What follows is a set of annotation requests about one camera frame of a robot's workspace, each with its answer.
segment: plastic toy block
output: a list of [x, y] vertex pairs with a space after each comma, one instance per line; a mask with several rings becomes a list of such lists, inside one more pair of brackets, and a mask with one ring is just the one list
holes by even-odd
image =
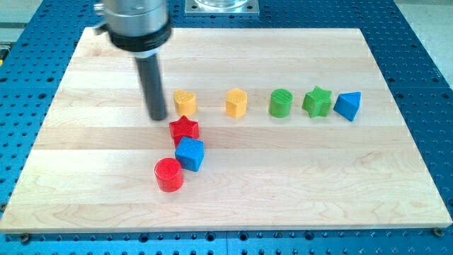
[[205, 157], [205, 146], [202, 141], [183, 137], [176, 148], [175, 158], [184, 169], [198, 171]]
[[247, 92], [241, 89], [232, 89], [226, 93], [226, 114], [239, 118], [247, 112]]
[[157, 185], [162, 191], [174, 192], [183, 185], [183, 170], [178, 160], [172, 158], [161, 159], [154, 167]]
[[176, 89], [173, 93], [173, 100], [179, 116], [191, 116], [197, 111], [197, 98], [193, 92]]
[[326, 117], [332, 106], [331, 95], [332, 91], [323, 90], [315, 86], [313, 91], [305, 94], [302, 109], [309, 113], [310, 118], [316, 116]]
[[269, 113], [277, 118], [288, 116], [291, 111], [292, 94], [286, 89], [275, 89], [270, 95]]
[[353, 121], [359, 111], [361, 99], [361, 92], [342, 93], [338, 95], [333, 109], [349, 121]]
[[198, 122], [191, 121], [183, 115], [179, 120], [170, 122], [170, 135], [175, 142], [175, 148], [183, 137], [197, 139], [200, 137]]

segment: light wood surface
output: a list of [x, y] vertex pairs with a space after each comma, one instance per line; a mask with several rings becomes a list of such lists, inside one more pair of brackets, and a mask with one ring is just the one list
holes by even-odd
[[[133, 59], [86, 29], [26, 162], [1, 231], [143, 232], [446, 227], [452, 220], [356, 29], [176, 28], [159, 52], [169, 117], [151, 121]], [[318, 85], [362, 92], [350, 123], [308, 118]], [[247, 114], [224, 112], [248, 92]], [[288, 118], [269, 116], [273, 89]], [[163, 193], [174, 90], [197, 95], [199, 172]]]

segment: red cylinder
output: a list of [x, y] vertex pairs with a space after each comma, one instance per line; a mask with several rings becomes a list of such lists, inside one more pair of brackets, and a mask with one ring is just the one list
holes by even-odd
[[174, 192], [183, 185], [183, 170], [178, 160], [172, 158], [161, 159], [154, 167], [157, 185], [162, 191]]

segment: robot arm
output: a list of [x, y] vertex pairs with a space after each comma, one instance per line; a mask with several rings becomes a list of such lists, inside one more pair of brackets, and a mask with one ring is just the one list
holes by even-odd
[[105, 16], [103, 27], [112, 43], [135, 56], [149, 116], [163, 120], [167, 113], [157, 51], [171, 35], [165, 0], [103, 0], [95, 10]]

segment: green cylinder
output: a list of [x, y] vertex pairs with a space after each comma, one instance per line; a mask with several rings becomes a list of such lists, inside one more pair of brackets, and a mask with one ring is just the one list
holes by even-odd
[[288, 116], [291, 111], [292, 94], [286, 89], [275, 89], [270, 95], [269, 113], [277, 118]]

